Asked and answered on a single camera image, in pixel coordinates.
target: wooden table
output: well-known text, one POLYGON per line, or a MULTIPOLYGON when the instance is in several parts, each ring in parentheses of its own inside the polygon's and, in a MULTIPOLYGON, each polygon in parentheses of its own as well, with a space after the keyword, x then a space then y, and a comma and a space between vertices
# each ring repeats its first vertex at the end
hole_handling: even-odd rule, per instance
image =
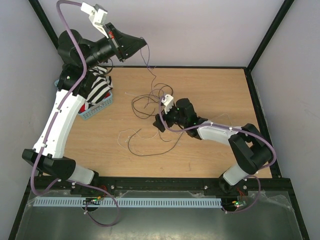
MULTIPOLYGON (((153 73, 157 75, 154 83, 173 88, 175 100, 189 98, 198 116, 225 125, 258 126, 242 69, 155 68, 153 73)), ((147 69, 118 67, 110 75, 113 104, 89 120, 76 117, 66 143, 66 157, 109 177, 218 178, 235 164, 229 146, 191 138, 186 133, 166 154, 130 153, 128 139, 139 129, 142 138, 135 135, 130 140, 130 149, 138 155, 165 152, 180 136, 166 130, 161 137, 169 142, 164 142, 153 126, 154 117, 139 119, 133 114, 132 99, 151 91, 153 76, 147 69)), ((149 113, 154 108, 157 111, 156 104, 144 109, 146 103, 141 101, 136 106, 149 113)), ((271 178, 270 169, 259 171, 257 176, 271 178)))

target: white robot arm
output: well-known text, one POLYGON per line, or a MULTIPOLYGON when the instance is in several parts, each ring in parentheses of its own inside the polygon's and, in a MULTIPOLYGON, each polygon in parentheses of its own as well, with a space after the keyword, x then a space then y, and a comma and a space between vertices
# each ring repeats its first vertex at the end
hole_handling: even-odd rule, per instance
POLYGON ((220 187, 225 193, 248 175, 255 174, 267 161, 271 160, 273 155, 266 144, 250 135, 238 132, 243 130, 262 137, 253 124, 248 123, 243 127, 234 128, 224 126, 222 129, 210 120, 198 117, 188 98, 179 99, 174 104, 174 98, 167 94, 161 102, 164 105, 161 117, 157 114, 153 123, 161 132, 166 129, 163 120, 167 127, 177 124, 193 138, 212 140, 231 147, 236 164, 220 176, 220 187))
POLYGON ((114 55, 119 61, 123 62, 147 43, 142 38, 120 32, 110 22, 104 24, 107 12, 101 6, 90 6, 82 3, 81 10, 89 14, 92 25, 104 37, 93 42, 82 38, 76 30, 71 30, 87 66, 84 79, 79 85, 73 87, 83 74, 83 62, 68 32, 61 33, 58 38, 57 51, 64 64, 57 85, 58 91, 54 106, 40 138, 33 149, 23 151, 22 158, 32 166, 38 161, 37 169, 39 171, 58 179, 88 185, 92 182, 94 176, 98 176, 98 173, 76 164, 73 159, 64 157, 64 151, 75 117, 85 100, 90 96, 92 87, 97 80, 97 76, 89 70, 100 63, 107 62, 114 55), (65 99, 62 106, 59 106, 72 87, 74 88, 72 93, 65 99))

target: plastic basket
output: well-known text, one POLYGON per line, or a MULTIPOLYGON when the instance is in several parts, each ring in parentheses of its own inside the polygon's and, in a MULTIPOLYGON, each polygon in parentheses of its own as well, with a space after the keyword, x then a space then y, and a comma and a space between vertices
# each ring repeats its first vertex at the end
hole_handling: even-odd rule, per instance
MULTIPOLYGON (((59 80, 55 81, 54 85, 57 86, 58 82, 59 80)), ((110 96, 104 98, 101 102, 97 103, 96 105, 93 105, 92 107, 88 108, 84 112, 78 113, 78 115, 81 116, 83 120, 88 120, 92 116, 99 113, 101 110, 111 105, 113 103, 112 92, 110 91, 109 93, 110 93, 110 96)))

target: purple cable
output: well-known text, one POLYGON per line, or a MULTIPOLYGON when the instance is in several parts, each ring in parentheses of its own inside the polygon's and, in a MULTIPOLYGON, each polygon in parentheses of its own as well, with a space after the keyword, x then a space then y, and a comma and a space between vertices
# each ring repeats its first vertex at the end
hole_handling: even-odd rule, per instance
MULTIPOLYGON (((81 59, 81 62, 82 62, 82 65, 83 65, 83 72, 82 72, 82 75, 80 76, 80 78, 75 82, 75 84, 70 88, 70 90, 67 92, 67 94, 63 97, 63 99, 61 100, 60 104, 58 105, 57 109, 60 110, 62 105, 64 104, 64 102, 66 101, 67 97, 72 93, 72 91, 80 84, 80 82, 85 78, 86 74, 87 74, 87 64, 86 64, 86 60, 85 60, 85 57, 84 55, 82 54, 81 52, 81 49, 74 37, 74 35, 72 34, 62 12, 61 12, 61 9, 60 9, 60 5, 61 4, 70 4, 70 5, 75 5, 75 6, 79 6, 81 7, 81 3, 79 2, 75 2, 75 1, 68 1, 68 0, 59 0, 56 2, 56 10, 58 12, 58 15, 60 16, 61 18, 61 21, 63 23, 63 25, 65 26, 65 29, 67 31, 67 33, 69 34, 69 37, 72 41, 72 43, 74 44, 75 46, 75 49, 77 50, 78 54, 79 54, 79 57, 81 59)), ((58 112, 56 112, 50 123, 49 123, 49 126, 47 128, 47 131, 45 133, 45 136, 44 136, 44 139, 43 139, 43 143, 46 144, 47 140, 48 140, 48 137, 49 137, 49 134, 50 134, 50 131, 55 123, 55 120, 58 116, 58 112)), ((35 162, 33 164, 33 168, 32 168, 32 171, 31 171, 31 177, 30 177, 30 185, 31 185, 31 189, 32 189, 32 192, 39 196, 39 195, 42 195, 42 194, 45 194, 48 192, 49 188, 52 187, 52 185, 57 182, 58 179, 55 179, 54 182, 52 182, 44 191, 42 192, 38 192, 35 188, 35 174, 36 174, 36 170, 37 170, 37 166, 38 166, 38 163, 40 161, 40 157, 42 156, 42 153, 44 152, 44 147, 41 147, 40 148, 40 151, 38 153, 38 155, 36 156, 36 159, 35 159, 35 162)))
MULTIPOLYGON (((203 124, 200 124, 200 125, 195 125, 195 126, 191 126, 191 127, 187 127, 187 128, 184 128, 184 129, 181 129, 181 130, 173 130, 173 129, 170 129, 167 125, 167 123, 164 121, 163 117, 162 117, 162 108, 161 108, 161 101, 165 98, 165 96, 162 96, 159 100, 159 116, 160 116, 160 120, 163 124, 163 126, 165 127, 165 129, 171 131, 171 132, 174 132, 174 133, 180 133, 180 132, 184 132, 184 131, 187 131, 187 130, 191 130, 191 129, 196 129, 196 128, 201 128, 201 127, 216 127, 216 128, 220 128, 220 129, 223 129, 223 130, 227 130, 227 131, 236 131, 236 132, 239 132, 239 133, 243 133, 243 134, 246 134, 246 135, 250 135, 258 140, 260 140, 261 142, 263 142, 269 149, 270 151, 272 152, 272 156, 273 156, 273 159, 270 163, 268 163, 267 165, 264 165, 262 166, 260 169, 265 169, 267 167, 270 167, 272 164, 274 164, 277 160, 277 155, 276 155, 276 151, 275 149, 271 146, 271 144, 265 140, 264 138, 252 133, 252 132, 249 132, 249 131, 245 131, 245 130, 242 130, 240 128, 236 128, 236 127, 232 127, 232 126, 226 126, 226 125, 222 125, 222 124, 218 124, 218 123, 203 123, 203 124)), ((244 212, 248 209, 250 209, 257 201, 258 201, 258 198, 259 198, 259 195, 260 195, 260 191, 261 191, 261 184, 260 184, 260 180, 257 176, 254 176, 254 175, 248 175, 246 176, 244 179, 247 179, 247 178, 250 178, 250 177, 254 177, 257 179, 258 181, 258 194, 256 196, 256 198, 254 199, 253 203, 246 207, 245 209, 242 209, 242 210, 239 210, 239 211, 236 211, 236 212, 233 212, 233 213, 241 213, 241 212, 244 212)))
MULTIPOLYGON (((70 30, 70 28, 69 28, 69 26, 68 26, 68 24, 67 24, 64 16, 63 16, 63 14, 62 14, 62 12, 61 12, 61 9, 60 9, 60 5, 61 5, 61 4, 70 4, 70 5, 75 5, 75 6, 79 6, 79 7, 81 7, 82 4, 79 3, 79 2, 74 2, 74 1, 59 0, 59 1, 57 1, 57 3, 56 3, 56 10, 57 10, 57 12, 58 12, 58 14, 59 14, 59 16, 60 16, 60 18, 61 18, 61 20, 62 20, 62 23, 63 23, 64 26, 65 26, 65 29, 66 29, 67 33, 69 34, 69 37, 70 37, 72 43, 73 43, 74 46, 75 46, 75 49, 77 50, 77 52, 78 52, 78 54, 79 54, 79 57, 80 57, 80 59, 81 59, 82 65, 83 65, 83 72, 82 72, 82 75, 80 76, 80 78, 75 82, 75 84, 70 88, 70 90, 67 92, 67 94, 66 94, 66 95, 63 97, 63 99, 61 100, 60 104, 59 104, 58 107, 57 107, 58 110, 61 109, 61 107, 63 106, 63 104, 64 104, 64 102, 66 101, 66 99, 68 98, 68 96, 69 96, 69 95, 72 93, 72 91, 80 84, 80 82, 85 78, 85 76, 86 76, 86 74, 87 74, 87 63, 86 63, 85 57, 84 57, 83 53, 81 52, 81 49, 80 49, 80 47, 79 47, 79 45, 78 45, 78 43, 77 43, 74 35, 72 34, 72 32, 71 32, 71 30, 70 30)), ((49 124, 49 126, 48 126, 48 128, 47 128, 47 131, 46 131, 45 136, 44 136, 44 139, 43 139, 43 143, 44 143, 44 144, 46 144, 46 142, 47 142, 47 140, 48 140, 50 131, 51 131, 53 125, 54 125, 54 122, 55 122, 55 120, 56 120, 56 118, 57 118, 57 115, 58 115, 58 112, 56 112, 56 113, 53 115, 52 120, 50 121, 50 124, 49 124)), ((36 190, 36 188, 35 188, 35 173, 36 173, 36 170, 37 170, 37 166, 38 166, 40 157, 41 157, 41 155, 42 155, 43 152, 44 152, 44 147, 41 147, 41 148, 40 148, 40 151, 39 151, 39 153, 38 153, 38 155, 37 155, 37 157, 36 157, 36 159, 35 159, 35 162, 34 162, 34 165, 33 165, 33 168, 32 168, 32 172, 31 172, 31 178, 30 178, 30 185, 31 185, 32 192, 33 192, 35 195, 37 195, 37 196, 47 193, 47 192, 49 191, 49 189, 59 180, 58 178, 55 179, 55 180, 53 180, 53 181, 49 184, 49 186, 47 186, 46 189, 43 190, 42 192, 38 192, 38 191, 36 190)), ((116 216, 115 220, 114 220, 112 223, 110 223, 110 224, 101 224, 101 223, 97 222, 97 221, 87 212, 87 206, 88 206, 88 205, 85 206, 85 211, 86 211, 85 214, 87 214, 87 215, 92 219, 92 221, 93 221, 95 224, 97 224, 98 226, 100 226, 100 227, 110 227, 110 226, 115 225, 115 224, 118 222, 119 218, 120 218, 120 208, 119 208, 119 205, 118 205, 116 199, 115 199, 109 192, 107 192, 107 191, 105 191, 105 190, 103 190, 103 189, 101 189, 101 188, 98 188, 98 187, 95 187, 95 186, 86 185, 86 184, 83 184, 83 183, 81 183, 81 182, 77 182, 77 184, 78 184, 78 185, 81 185, 81 186, 84 186, 84 187, 87 187, 87 188, 99 190, 99 191, 107 194, 109 197, 111 197, 111 199, 114 201, 114 203, 115 203, 115 205, 116 205, 116 209, 117 209, 117 216, 116 216)))
POLYGON ((265 140, 263 137, 260 137, 259 135, 256 135, 252 132, 249 132, 249 131, 245 131, 245 130, 242 130, 240 128, 236 128, 236 127, 232 127, 232 126, 226 126, 226 125, 222 125, 222 124, 218 124, 218 123, 203 123, 203 124, 200 124, 200 125, 195 125, 195 126, 191 126, 191 127, 187 127, 187 128, 184 128, 184 129, 181 129, 181 130, 173 130, 171 128, 168 127, 167 123, 164 121, 163 117, 162 117, 162 114, 161 114, 161 111, 162 111, 162 108, 161 108, 161 101, 165 98, 165 96, 162 96, 160 97, 160 100, 159 100, 159 116, 160 116, 160 119, 161 119, 161 122, 163 124, 163 126, 165 127, 165 129, 171 131, 171 132, 174 132, 174 133, 181 133, 181 132, 185 132, 187 130, 191 130, 191 129, 197 129, 197 128, 201 128, 201 127, 216 127, 216 128, 219 128, 219 129, 223 129, 223 130, 227 130, 227 131, 236 131, 236 132, 239 132, 239 133, 243 133, 243 134, 246 134, 246 135, 249 135, 249 136, 252 136, 258 140, 260 140, 261 142, 263 142, 269 149, 270 151, 272 152, 272 156, 273 156, 273 159, 270 163, 268 163, 267 165, 264 165, 262 166, 260 169, 265 169, 267 167, 270 167, 272 164, 274 164, 277 160, 277 155, 276 155, 276 151, 275 149, 271 146, 271 144, 265 140))
POLYGON ((115 199, 115 197, 112 196, 109 192, 107 192, 107 191, 105 191, 105 190, 103 190, 103 189, 101 189, 101 188, 98 188, 98 187, 96 187, 96 186, 86 185, 86 184, 83 184, 83 183, 81 183, 81 182, 77 182, 77 184, 78 184, 78 185, 81 185, 81 186, 84 186, 84 187, 87 187, 87 188, 90 188, 90 189, 95 189, 95 190, 98 190, 98 191, 101 191, 101 192, 107 194, 107 195, 114 201, 114 204, 115 204, 116 210, 117 210, 116 218, 115 218, 115 220, 114 220, 112 223, 110 223, 110 224, 102 224, 102 223, 98 222, 97 220, 95 220, 95 219, 89 214, 89 212, 87 211, 87 207, 88 207, 88 205, 89 205, 89 202, 85 205, 85 208, 84 208, 84 211, 85 211, 85 212, 84 212, 84 214, 85 214, 85 215, 88 215, 88 216, 91 218, 91 220, 92 220, 96 225, 98 225, 99 227, 111 227, 111 226, 117 224, 117 222, 119 221, 119 218, 120 218, 120 208, 119 208, 118 202, 117 202, 117 200, 115 199))
POLYGON ((255 199, 253 200, 253 203, 251 203, 249 206, 247 206, 246 208, 241 209, 241 210, 239 210, 239 211, 238 211, 238 210, 237 210, 237 211, 227 211, 227 210, 225 210, 224 206, 221 206, 223 211, 225 211, 226 213, 237 214, 237 213, 241 213, 241 212, 247 211, 247 210, 250 209, 253 205, 256 204, 256 202, 257 202, 258 199, 259 199, 260 192, 261 192, 261 183, 260 183, 260 180, 259 180, 259 178, 258 178, 257 176, 255 176, 255 175, 250 175, 250 176, 248 176, 248 178, 251 178, 251 177, 255 178, 255 179, 257 180, 257 182, 258 182, 258 193, 257 193, 255 199))

